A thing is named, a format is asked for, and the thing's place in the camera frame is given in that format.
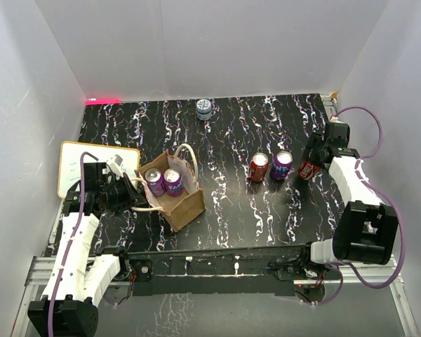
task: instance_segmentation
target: white wall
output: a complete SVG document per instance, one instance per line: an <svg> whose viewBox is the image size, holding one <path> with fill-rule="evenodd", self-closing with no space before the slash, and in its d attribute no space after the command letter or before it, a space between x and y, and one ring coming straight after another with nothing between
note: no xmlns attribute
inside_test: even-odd
<svg viewBox="0 0 421 337"><path fill-rule="evenodd" d="M408 254L405 289L421 332L421 1L390 1L340 92L339 108L364 105L384 128L381 150L364 168L402 210ZM361 153L377 129L362 112L345 113Z"/></svg>
<svg viewBox="0 0 421 337"><path fill-rule="evenodd" d="M36 0L88 98L339 91L387 0Z"/></svg>
<svg viewBox="0 0 421 337"><path fill-rule="evenodd" d="M33 255L60 200L60 143L85 96L33 0L0 0L0 336L9 336Z"/></svg>

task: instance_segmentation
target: soda can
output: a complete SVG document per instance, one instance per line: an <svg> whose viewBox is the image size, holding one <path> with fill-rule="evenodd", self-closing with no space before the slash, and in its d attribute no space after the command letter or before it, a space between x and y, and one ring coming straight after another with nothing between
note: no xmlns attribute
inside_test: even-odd
<svg viewBox="0 0 421 337"><path fill-rule="evenodd" d="M272 169L269 172L270 177L275 180L283 180L288 174L290 167L292 167L293 158L290 152L280 151L273 158Z"/></svg>
<svg viewBox="0 0 421 337"><path fill-rule="evenodd" d="M261 181L268 169L268 157L266 154L258 152L253 155L250 165L250 179L251 181Z"/></svg>
<svg viewBox="0 0 421 337"><path fill-rule="evenodd" d="M196 118L200 121L207 121L212 117L212 103L203 99L196 102Z"/></svg>
<svg viewBox="0 0 421 337"><path fill-rule="evenodd" d="M298 175L301 179L310 180L315 176L315 173L320 171L320 167L313 165L310 161L305 161L298 169Z"/></svg>
<svg viewBox="0 0 421 337"><path fill-rule="evenodd" d="M172 168L163 174L163 184L166 187L167 194L171 197L179 197L184 190L181 174Z"/></svg>
<svg viewBox="0 0 421 337"><path fill-rule="evenodd" d="M155 197L160 197L165 193L166 188L163 186L163 175L157 168L151 168L145 172L145 180Z"/></svg>

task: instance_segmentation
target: gray floor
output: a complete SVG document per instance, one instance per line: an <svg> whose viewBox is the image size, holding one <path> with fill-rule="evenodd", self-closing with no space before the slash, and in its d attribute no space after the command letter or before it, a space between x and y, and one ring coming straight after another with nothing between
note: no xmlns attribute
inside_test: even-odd
<svg viewBox="0 0 421 337"><path fill-rule="evenodd" d="M171 294L130 298L117 309L102 301L99 313L96 337L404 336L391 291L360 284L345 284L315 309L264 294ZM31 326L27 337L36 336Z"/></svg>

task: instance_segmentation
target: red light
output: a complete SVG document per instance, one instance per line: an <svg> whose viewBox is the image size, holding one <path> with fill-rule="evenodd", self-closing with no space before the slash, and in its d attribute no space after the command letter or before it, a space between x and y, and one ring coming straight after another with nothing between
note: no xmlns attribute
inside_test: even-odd
<svg viewBox="0 0 421 337"><path fill-rule="evenodd" d="M91 99L91 100L87 100L86 101L86 105L99 105L99 104L119 104L121 101L116 98L113 100L96 100L96 99Z"/></svg>

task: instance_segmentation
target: small round container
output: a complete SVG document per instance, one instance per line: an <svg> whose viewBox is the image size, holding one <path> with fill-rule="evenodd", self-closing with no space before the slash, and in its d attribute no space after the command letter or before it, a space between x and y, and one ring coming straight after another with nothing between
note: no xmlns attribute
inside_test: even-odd
<svg viewBox="0 0 421 337"><path fill-rule="evenodd" d="M273 159L272 169L269 172L270 177L275 180L286 178L290 167L292 167L293 158L290 152L280 151Z"/></svg>
<svg viewBox="0 0 421 337"><path fill-rule="evenodd" d="M160 197L165 193L166 188L163 185L163 175L157 168L151 168L145 172L145 180L155 197Z"/></svg>
<svg viewBox="0 0 421 337"><path fill-rule="evenodd" d="M212 103L203 99L196 102L196 118L200 121L207 121L212 117Z"/></svg>
<svg viewBox="0 0 421 337"><path fill-rule="evenodd" d="M184 191L181 174L172 168L163 174L163 184L170 197L179 197Z"/></svg>
<svg viewBox="0 0 421 337"><path fill-rule="evenodd" d="M262 181L268 169L268 157L265 153L258 152L253 155L250 164L251 181Z"/></svg>

